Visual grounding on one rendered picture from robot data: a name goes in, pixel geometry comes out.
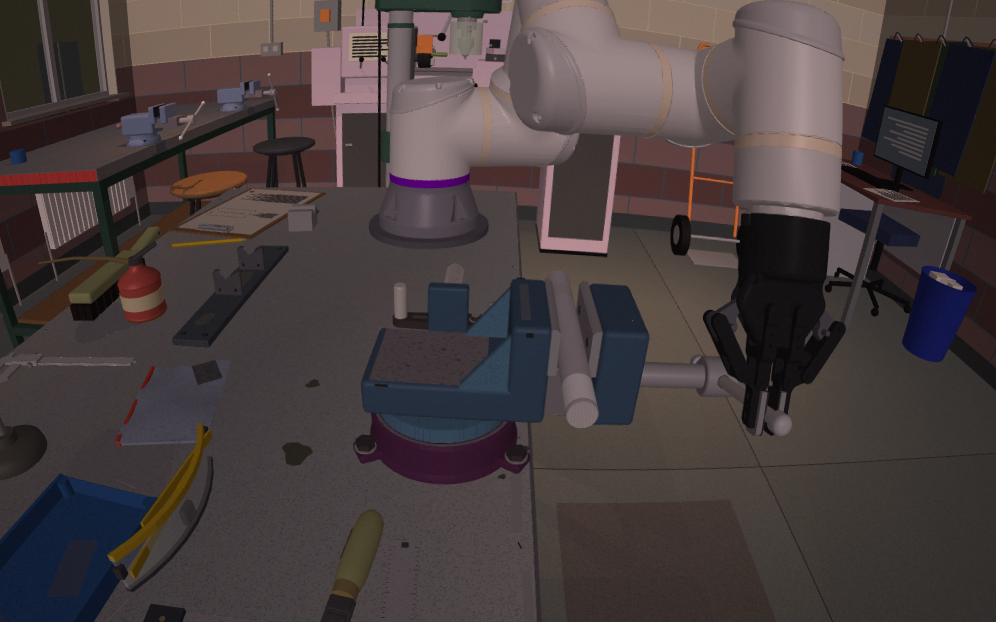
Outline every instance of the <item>gray tabletop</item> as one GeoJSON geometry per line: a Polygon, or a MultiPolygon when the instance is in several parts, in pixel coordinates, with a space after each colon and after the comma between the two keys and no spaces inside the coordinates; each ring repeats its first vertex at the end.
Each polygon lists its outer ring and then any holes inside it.
{"type": "MultiPolygon", "coordinates": [[[[322,188],[313,232],[285,223],[245,243],[286,245],[288,254],[210,348],[174,346],[176,331],[211,295],[211,272],[236,269],[238,244],[191,248],[203,240],[169,233],[146,256],[162,273],[168,310],[128,324],[120,304],[95,322],[59,315],[15,353],[130,356],[131,367],[36,367],[0,385],[4,421],[33,424],[48,437],[42,462],[0,482],[0,533],[63,473],[122,490],[158,495],[192,445],[116,447],[149,367],[230,360],[214,440],[214,486],[204,516],[179,554],[136,592],[119,586],[100,622],[143,618],[150,603],[188,612],[273,622],[317,622],[339,554],[357,517],[384,517],[377,560],[353,620],[380,620],[389,550],[419,545],[416,620],[535,620],[531,466],[522,474],[456,486],[422,484],[380,462],[361,465],[352,441],[369,430],[360,380],[377,333],[388,327],[393,285],[408,285],[409,308],[423,311],[431,281],[461,264],[471,313],[482,313],[519,276],[514,195],[475,192],[490,221],[468,246],[417,251],[370,237],[367,224],[383,189],[322,188]],[[305,385],[318,380],[317,387],[305,385]],[[313,449],[285,462],[285,443],[313,449]]],[[[519,443],[530,445],[518,424],[519,443]]]]}
{"type": "MultiPolygon", "coordinates": [[[[194,118],[194,124],[184,136],[184,143],[196,144],[197,139],[219,128],[244,120],[264,110],[274,107],[273,100],[248,99],[246,109],[236,112],[222,112],[221,104],[208,102],[194,118]]],[[[193,114],[199,104],[177,106],[178,116],[193,114]]],[[[28,152],[28,161],[11,165],[10,160],[0,162],[0,185],[30,185],[39,183],[32,178],[2,179],[10,175],[37,175],[52,173],[78,173],[79,179],[65,179],[58,183],[100,181],[131,166],[144,162],[180,144],[180,134],[185,126],[166,127],[159,132],[162,141],[145,147],[129,147],[128,137],[114,125],[102,127],[92,132],[48,145],[28,152]]]]}

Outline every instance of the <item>orange stool seat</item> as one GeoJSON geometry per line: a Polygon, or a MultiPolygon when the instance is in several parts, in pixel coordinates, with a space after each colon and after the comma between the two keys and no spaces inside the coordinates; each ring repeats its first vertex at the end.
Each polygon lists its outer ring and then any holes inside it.
{"type": "Polygon", "coordinates": [[[238,171],[214,171],[181,179],[169,188],[178,199],[190,201],[190,215],[201,209],[202,199],[213,199],[232,188],[246,185],[249,177],[238,171]]]}

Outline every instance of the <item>purple vise base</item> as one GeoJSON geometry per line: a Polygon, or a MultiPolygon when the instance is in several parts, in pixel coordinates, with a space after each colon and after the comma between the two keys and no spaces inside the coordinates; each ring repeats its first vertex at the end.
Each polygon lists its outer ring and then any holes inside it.
{"type": "Polygon", "coordinates": [[[394,175],[391,175],[392,184],[398,184],[399,186],[406,186],[408,188],[452,188],[454,186],[462,186],[469,181],[470,174],[464,175],[463,177],[455,177],[453,179],[405,179],[404,177],[395,177],[394,175]]]}
{"type": "Polygon", "coordinates": [[[529,464],[529,454],[519,464],[505,458],[515,444],[518,430],[514,421],[505,421],[481,438],[465,443],[437,445],[403,436],[370,413],[370,435],[377,447],[369,454],[353,451],[362,464],[380,460],[395,473],[426,484],[464,484],[481,479],[498,469],[519,473],[529,464]]]}

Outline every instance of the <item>blue plastic bin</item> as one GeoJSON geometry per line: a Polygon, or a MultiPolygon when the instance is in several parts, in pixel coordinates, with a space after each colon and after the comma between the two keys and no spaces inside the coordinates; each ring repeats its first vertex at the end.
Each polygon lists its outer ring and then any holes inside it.
{"type": "Polygon", "coordinates": [[[924,266],[903,335],[906,349],[931,363],[944,360],[975,292],[975,285],[968,279],[941,268],[924,266]],[[934,271],[951,277],[963,289],[957,290],[930,278],[934,271]]]}

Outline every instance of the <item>window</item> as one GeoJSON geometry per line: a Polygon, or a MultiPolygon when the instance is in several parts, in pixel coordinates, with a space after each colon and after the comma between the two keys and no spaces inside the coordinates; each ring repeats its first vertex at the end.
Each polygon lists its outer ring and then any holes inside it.
{"type": "Polygon", "coordinates": [[[106,95],[97,0],[3,0],[0,59],[12,121],[106,95]]]}

